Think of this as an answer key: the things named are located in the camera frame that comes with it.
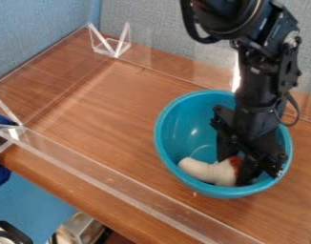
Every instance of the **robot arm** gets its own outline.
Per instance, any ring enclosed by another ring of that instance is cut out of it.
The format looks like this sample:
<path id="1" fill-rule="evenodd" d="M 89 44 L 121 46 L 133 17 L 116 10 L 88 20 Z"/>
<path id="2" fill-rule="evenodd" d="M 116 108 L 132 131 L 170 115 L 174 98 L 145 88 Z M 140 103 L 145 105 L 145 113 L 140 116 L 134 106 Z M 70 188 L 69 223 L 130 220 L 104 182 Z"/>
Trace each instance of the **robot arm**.
<path id="1" fill-rule="evenodd" d="M 213 108 L 217 161 L 244 153 L 238 185 L 262 171 L 276 177 L 288 159 L 274 135 L 286 101 L 298 114 L 289 95 L 300 76 L 297 21 L 273 0 L 181 0 L 181 9 L 192 39 L 204 44 L 229 40 L 238 51 L 236 108 L 229 110 L 220 105 Z M 196 24 L 208 37 L 200 37 Z"/>

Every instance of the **wooden surface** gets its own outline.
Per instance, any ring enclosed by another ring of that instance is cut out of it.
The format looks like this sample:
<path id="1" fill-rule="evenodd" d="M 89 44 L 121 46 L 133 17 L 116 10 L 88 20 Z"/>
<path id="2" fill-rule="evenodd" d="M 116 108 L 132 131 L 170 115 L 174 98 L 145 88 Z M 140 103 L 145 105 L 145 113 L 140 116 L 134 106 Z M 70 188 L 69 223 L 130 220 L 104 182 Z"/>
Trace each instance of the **wooden surface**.
<path id="1" fill-rule="evenodd" d="M 201 86 L 228 89 L 230 73 L 136 46 L 125 59 L 148 61 L 145 68 L 93 54 L 88 43 L 82 30 L 0 82 L 0 97 L 26 127 L 260 241 L 311 243 L 311 123 L 290 128 L 293 163 L 276 186 L 234 200 L 193 194 L 156 155 L 156 117 L 172 99 Z M 0 155 L 0 162 L 133 242 L 196 243 L 18 147 Z"/>

